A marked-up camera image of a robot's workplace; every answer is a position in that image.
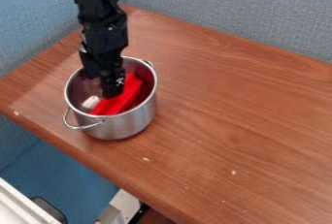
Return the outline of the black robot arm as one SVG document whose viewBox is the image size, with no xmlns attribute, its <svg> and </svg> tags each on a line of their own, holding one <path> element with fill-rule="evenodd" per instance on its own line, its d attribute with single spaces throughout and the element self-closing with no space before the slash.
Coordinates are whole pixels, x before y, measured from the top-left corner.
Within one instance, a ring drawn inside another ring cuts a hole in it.
<svg viewBox="0 0 332 224">
<path fill-rule="evenodd" d="M 119 0 L 74 0 L 82 25 L 79 56 L 86 77 L 100 79 L 103 97 L 124 89 L 123 49 L 128 46 L 127 15 Z"/>
</svg>

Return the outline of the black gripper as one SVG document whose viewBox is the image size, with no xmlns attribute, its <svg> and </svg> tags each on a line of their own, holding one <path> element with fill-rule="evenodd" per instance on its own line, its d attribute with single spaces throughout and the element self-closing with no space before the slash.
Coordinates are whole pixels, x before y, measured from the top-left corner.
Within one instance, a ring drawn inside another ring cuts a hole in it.
<svg viewBox="0 0 332 224">
<path fill-rule="evenodd" d="M 127 15 L 122 10 L 80 11 L 82 43 L 79 57 L 90 80 L 100 77 L 103 97 L 123 92 L 126 71 L 122 50 L 128 46 Z"/>
</svg>

